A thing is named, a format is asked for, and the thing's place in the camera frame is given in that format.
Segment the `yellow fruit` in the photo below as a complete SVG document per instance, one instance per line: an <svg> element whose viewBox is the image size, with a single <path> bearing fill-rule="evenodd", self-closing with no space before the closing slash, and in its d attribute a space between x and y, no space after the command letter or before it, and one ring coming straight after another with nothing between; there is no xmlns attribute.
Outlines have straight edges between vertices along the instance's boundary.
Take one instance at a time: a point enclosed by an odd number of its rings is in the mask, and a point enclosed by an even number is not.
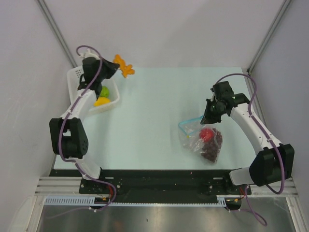
<svg viewBox="0 0 309 232"><path fill-rule="evenodd" d="M108 98L105 97L99 97L98 100L93 104L94 107L100 106L100 105L104 105L107 103L110 103L111 100L109 100Z"/></svg>

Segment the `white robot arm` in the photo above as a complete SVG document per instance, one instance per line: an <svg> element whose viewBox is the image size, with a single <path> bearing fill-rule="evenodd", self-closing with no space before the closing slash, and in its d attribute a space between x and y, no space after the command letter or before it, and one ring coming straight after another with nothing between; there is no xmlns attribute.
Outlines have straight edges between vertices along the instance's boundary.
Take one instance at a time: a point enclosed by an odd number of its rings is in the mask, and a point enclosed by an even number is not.
<svg viewBox="0 0 309 232"><path fill-rule="evenodd" d="M268 185L291 177L294 149L290 144L283 145L270 133L254 111L250 101L240 93L234 94L227 81L216 83L214 93L207 99L207 106L201 124L221 122L221 116L228 114L244 131L250 140L256 158L250 167L233 170L229 173L231 185Z"/></svg>
<svg viewBox="0 0 309 232"><path fill-rule="evenodd" d="M98 179L100 167L90 159L89 154L86 155L88 139L82 122L101 93L101 82L110 79L119 64L104 60L90 50L81 57L84 58L84 73L80 77L76 99L60 118L50 120L49 127L54 153L60 154L64 162L75 163L85 176Z"/></svg>

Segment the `plastic bag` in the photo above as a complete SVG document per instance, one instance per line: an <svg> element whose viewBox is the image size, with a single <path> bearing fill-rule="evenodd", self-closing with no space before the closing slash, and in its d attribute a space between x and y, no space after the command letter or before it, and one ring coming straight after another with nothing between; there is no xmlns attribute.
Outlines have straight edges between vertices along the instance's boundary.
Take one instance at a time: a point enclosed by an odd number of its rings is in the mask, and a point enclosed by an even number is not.
<svg viewBox="0 0 309 232"><path fill-rule="evenodd" d="M178 124L181 143L190 151L216 163L222 147L222 134L210 125L201 125L201 119L202 116Z"/></svg>

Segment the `dark grapes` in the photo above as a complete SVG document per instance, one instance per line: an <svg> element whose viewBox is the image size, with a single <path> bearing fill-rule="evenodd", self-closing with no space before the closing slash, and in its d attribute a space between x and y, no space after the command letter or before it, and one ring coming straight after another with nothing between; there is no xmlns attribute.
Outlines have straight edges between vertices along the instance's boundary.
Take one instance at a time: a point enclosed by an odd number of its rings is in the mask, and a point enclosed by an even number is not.
<svg viewBox="0 0 309 232"><path fill-rule="evenodd" d="M216 136L210 141L204 143L201 155L210 162L215 163L220 153L223 140L221 133L216 128L212 128L212 130Z"/></svg>

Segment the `red tomato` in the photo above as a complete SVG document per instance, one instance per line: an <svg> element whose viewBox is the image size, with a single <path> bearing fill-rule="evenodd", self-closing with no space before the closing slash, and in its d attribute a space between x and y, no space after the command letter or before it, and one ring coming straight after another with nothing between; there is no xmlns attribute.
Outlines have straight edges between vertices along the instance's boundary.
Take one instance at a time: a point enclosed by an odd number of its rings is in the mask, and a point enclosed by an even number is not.
<svg viewBox="0 0 309 232"><path fill-rule="evenodd" d="M209 142L211 139L214 138L214 132L213 132L212 129L210 129L210 128L203 128L203 129L201 129L201 131L199 132L199 138L200 138L204 143L207 143L207 142Z"/></svg>

